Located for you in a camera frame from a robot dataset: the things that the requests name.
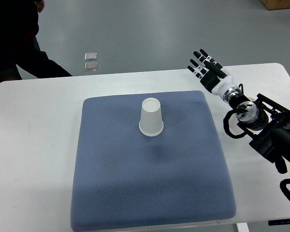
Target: textured fabric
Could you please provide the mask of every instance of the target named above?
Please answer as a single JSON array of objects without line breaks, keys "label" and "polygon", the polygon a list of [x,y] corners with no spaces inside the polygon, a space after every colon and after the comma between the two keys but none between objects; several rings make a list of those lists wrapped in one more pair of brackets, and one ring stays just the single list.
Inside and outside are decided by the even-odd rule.
[{"label": "textured fabric", "polygon": [[[156,137],[138,127],[148,97],[161,103],[164,130]],[[229,172],[202,92],[84,101],[72,192],[74,231],[234,215]]]}]

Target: person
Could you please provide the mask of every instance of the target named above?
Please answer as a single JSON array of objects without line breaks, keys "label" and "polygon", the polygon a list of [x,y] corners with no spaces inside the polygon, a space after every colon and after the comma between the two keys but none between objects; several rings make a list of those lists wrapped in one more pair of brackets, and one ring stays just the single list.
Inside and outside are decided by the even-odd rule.
[{"label": "person", "polygon": [[44,0],[0,0],[0,83],[21,80],[17,66],[37,78],[72,76],[40,50],[38,12]]}]

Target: black cable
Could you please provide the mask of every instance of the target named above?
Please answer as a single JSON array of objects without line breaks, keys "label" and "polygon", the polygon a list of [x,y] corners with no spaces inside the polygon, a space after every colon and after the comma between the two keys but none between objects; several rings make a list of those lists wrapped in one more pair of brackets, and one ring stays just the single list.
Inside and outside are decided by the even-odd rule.
[{"label": "black cable", "polygon": [[290,190],[287,189],[287,184],[290,184],[290,179],[285,179],[280,182],[280,189],[286,198],[290,201]]},{"label": "black cable", "polygon": [[226,134],[228,136],[230,136],[231,138],[233,139],[240,139],[240,138],[243,138],[245,135],[247,135],[246,132],[243,132],[241,134],[238,134],[238,135],[235,135],[235,134],[232,134],[231,131],[230,131],[230,125],[229,125],[229,120],[231,118],[231,116],[233,114],[236,114],[236,113],[244,113],[246,110],[245,109],[233,109],[233,110],[230,110],[226,116],[224,117],[223,119],[223,128],[224,128],[224,131],[226,132]]}]

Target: white table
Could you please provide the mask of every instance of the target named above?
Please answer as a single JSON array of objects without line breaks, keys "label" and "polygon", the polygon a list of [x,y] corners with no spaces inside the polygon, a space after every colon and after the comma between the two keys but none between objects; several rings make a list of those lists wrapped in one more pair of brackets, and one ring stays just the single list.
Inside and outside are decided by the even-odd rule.
[{"label": "white table", "polygon": [[[246,96],[258,93],[290,109],[290,77],[280,64],[226,67]],[[234,140],[222,126],[231,109],[189,70],[120,73],[10,81],[0,84],[0,231],[70,232],[73,174],[87,98],[119,94],[201,90],[211,109],[234,188],[231,224],[290,218],[279,183],[290,178],[254,151],[250,139]]]}]

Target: cable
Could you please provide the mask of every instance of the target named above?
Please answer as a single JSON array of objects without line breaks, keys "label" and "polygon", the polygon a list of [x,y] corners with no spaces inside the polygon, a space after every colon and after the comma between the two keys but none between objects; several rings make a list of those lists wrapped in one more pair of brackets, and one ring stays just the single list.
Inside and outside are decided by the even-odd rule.
[{"label": "cable", "polygon": [[243,138],[245,135],[247,135],[246,132],[243,132],[243,133],[238,134],[238,135],[232,134],[230,131],[230,125],[229,125],[229,120],[233,114],[236,114],[236,113],[242,114],[244,112],[246,112],[246,110],[243,108],[233,109],[233,110],[230,110],[223,119],[224,131],[226,132],[226,134],[228,136],[230,136],[233,139],[240,139],[240,138]]}]

